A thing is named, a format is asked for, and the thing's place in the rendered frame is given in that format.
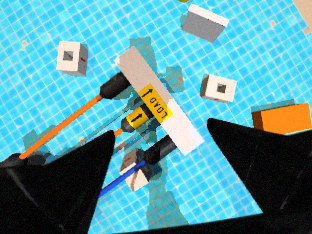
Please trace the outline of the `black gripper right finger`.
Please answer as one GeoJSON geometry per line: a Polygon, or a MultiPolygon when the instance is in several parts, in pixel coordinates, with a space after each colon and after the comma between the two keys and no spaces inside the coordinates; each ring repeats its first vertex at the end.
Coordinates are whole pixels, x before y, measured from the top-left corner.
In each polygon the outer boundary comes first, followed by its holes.
{"type": "Polygon", "coordinates": [[[288,208],[312,166],[312,129],[285,135],[215,118],[207,129],[262,213],[288,208]]]}

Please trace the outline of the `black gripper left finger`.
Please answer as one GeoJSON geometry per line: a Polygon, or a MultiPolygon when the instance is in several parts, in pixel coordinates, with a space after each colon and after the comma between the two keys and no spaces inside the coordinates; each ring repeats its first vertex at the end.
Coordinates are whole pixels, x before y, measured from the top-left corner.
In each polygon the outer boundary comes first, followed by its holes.
{"type": "Polygon", "coordinates": [[[30,199],[61,234],[88,234],[115,140],[108,130],[45,165],[0,168],[0,200],[30,199]]]}

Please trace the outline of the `white square block with square hole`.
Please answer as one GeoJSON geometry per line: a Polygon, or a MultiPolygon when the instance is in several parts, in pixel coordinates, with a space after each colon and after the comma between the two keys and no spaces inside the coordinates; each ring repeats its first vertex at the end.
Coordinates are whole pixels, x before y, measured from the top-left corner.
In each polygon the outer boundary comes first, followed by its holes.
{"type": "Polygon", "coordinates": [[[60,41],[57,70],[67,75],[86,77],[88,52],[80,42],[60,41]]]}
{"type": "Polygon", "coordinates": [[[205,77],[201,98],[206,98],[222,103],[233,102],[236,81],[208,75],[205,77]],[[219,92],[216,92],[216,87],[219,92]]]}

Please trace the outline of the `orange rectangular block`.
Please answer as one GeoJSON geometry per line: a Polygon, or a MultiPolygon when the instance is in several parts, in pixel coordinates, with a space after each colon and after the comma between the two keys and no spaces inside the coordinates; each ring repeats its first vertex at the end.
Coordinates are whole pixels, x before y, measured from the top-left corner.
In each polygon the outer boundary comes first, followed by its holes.
{"type": "Polygon", "coordinates": [[[255,129],[281,134],[312,128],[309,103],[251,112],[255,129]]]}

